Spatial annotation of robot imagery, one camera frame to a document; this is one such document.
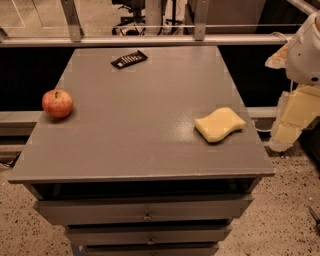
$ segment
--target red apple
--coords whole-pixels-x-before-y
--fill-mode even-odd
[[[71,113],[73,99],[68,92],[54,89],[43,95],[42,108],[54,118],[63,118]]]

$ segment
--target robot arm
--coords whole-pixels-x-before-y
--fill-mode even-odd
[[[303,129],[320,115],[320,12],[305,23],[282,50],[274,54],[266,66],[286,68],[289,79],[299,85],[293,92],[284,92],[279,99],[276,121],[271,130],[269,146],[277,152],[286,151],[299,138]]]

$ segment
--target yellow sponge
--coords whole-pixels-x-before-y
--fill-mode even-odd
[[[243,121],[232,109],[219,108],[210,115],[196,119],[194,126],[208,142],[223,140],[229,133],[243,129]]]

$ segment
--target terrazzo floor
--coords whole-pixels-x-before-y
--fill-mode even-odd
[[[215,256],[320,255],[320,235],[308,206],[320,212],[320,180],[312,159],[297,142],[285,158],[266,148],[275,176],[264,178],[255,200]],[[7,182],[11,170],[0,167],[0,255],[72,255],[63,228],[51,226],[32,209],[33,196]]]

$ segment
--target drawer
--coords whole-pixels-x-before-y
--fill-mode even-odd
[[[239,218],[251,195],[38,201],[34,208],[53,225]]]
[[[66,237],[73,244],[82,246],[153,246],[170,243],[213,243],[224,240],[231,232],[229,225],[215,225],[214,221],[149,223],[150,225],[144,226],[143,224],[66,228]]]
[[[173,244],[154,246],[84,247],[88,256],[212,256],[219,249],[216,244]]]

